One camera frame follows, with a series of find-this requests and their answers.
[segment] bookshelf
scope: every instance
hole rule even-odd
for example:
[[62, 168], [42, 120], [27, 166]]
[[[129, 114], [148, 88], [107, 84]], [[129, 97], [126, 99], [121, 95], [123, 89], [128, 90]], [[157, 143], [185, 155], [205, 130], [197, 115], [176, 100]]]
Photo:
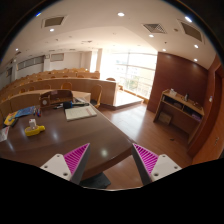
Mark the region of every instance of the bookshelf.
[[189, 135], [188, 144], [193, 139], [204, 117], [203, 107], [195, 106], [194, 101], [190, 99], [185, 101], [184, 96], [178, 93], [172, 95], [170, 90], [162, 92], [154, 122], [159, 118], [161, 111], [172, 117], [171, 124], [179, 127]]

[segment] recessed light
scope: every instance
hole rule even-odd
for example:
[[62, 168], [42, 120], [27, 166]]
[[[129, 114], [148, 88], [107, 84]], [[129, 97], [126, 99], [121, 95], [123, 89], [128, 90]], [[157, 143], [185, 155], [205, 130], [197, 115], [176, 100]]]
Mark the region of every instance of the recessed light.
[[118, 16], [124, 16], [124, 13], [123, 12], [119, 12], [117, 15]]
[[41, 12], [38, 12], [38, 13], [36, 14], [36, 17], [39, 16], [40, 14], [41, 14]]
[[189, 17], [187, 17], [187, 16], [185, 16], [185, 19], [188, 21], [188, 22], [192, 22], [192, 20], [189, 18]]

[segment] black device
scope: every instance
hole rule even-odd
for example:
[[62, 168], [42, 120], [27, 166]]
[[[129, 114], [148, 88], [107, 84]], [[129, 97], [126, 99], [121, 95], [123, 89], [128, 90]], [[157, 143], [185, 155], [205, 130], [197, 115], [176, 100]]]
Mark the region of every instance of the black device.
[[13, 121], [13, 123], [12, 123], [10, 126], [13, 127], [13, 126], [16, 124], [16, 122], [17, 122], [18, 120], [19, 120], [19, 118], [16, 117], [15, 120]]
[[63, 103], [63, 108], [64, 109], [69, 109], [69, 108], [72, 108], [74, 106], [78, 106], [78, 107], [89, 106], [89, 103], [84, 103], [84, 102], [79, 102], [79, 103], [64, 102]]

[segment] floor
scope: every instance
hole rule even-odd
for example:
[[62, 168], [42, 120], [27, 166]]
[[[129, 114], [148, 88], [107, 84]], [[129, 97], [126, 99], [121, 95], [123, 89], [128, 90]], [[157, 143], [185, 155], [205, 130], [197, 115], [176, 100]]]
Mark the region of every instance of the floor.
[[134, 96], [134, 95], [127, 93], [125, 91], [122, 91], [122, 90], [118, 90], [114, 106], [121, 106], [121, 105], [126, 105], [129, 103], [135, 103], [135, 102], [141, 103], [142, 101], [143, 101], [143, 99], [141, 99], [137, 96]]
[[[147, 105], [142, 103], [116, 111], [99, 107], [99, 111], [137, 144], [157, 155], [168, 155], [182, 168], [191, 165], [192, 158], [187, 155], [188, 135], [175, 126], [167, 126], [159, 121], [154, 123], [155, 114], [146, 107]], [[105, 170], [104, 174], [111, 181], [106, 190], [142, 187], [132, 156]]]

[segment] wooden shelf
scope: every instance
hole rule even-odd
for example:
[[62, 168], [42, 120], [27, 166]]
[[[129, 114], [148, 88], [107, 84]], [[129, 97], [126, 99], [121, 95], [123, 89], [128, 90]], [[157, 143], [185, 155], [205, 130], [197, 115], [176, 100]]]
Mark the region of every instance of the wooden shelf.
[[[178, 116], [178, 114], [174, 113], [175, 114], [174, 120], [176, 123], [178, 123], [178, 127], [189, 134], [189, 138], [188, 138], [188, 144], [189, 144], [191, 140], [193, 139], [194, 135], [196, 134], [199, 125], [201, 124], [201, 121], [204, 116], [204, 110], [203, 108], [199, 109], [196, 106], [194, 106], [193, 105], [194, 101], [190, 99], [188, 99], [188, 101], [184, 101], [183, 99], [184, 99], [184, 96], [178, 93], [175, 96], [171, 95], [170, 90], [165, 90], [164, 92], [162, 92], [160, 103], [158, 105], [156, 115], [154, 118], [154, 122], [159, 118], [160, 112], [163, 111], [163, 108], [165, 105], [168, 105], [170, 107], [170, 109], [169, 107], [166, 107], [166, 109], [164, 108], [165, 110], [169, 109], [168, 111], [171, 111], [171, 113], [174, 113], [175, 111], [179, 111], [180, 113], [184, 114], [184, 116], [191, 118], [192, 121], [189, 119], [188, 120], [186, 119], [185, 121], [184, 117], [182, 116], [182, 120], [177, 122], [178, 119], [176, 118], [176, 116]], [[181, 108], [176, 107], [174, 103], [180, 104]], [[199, 121], [198, 119], [193, 117], [192, 116], [193, 113], [197, 114], [201, 120]]]

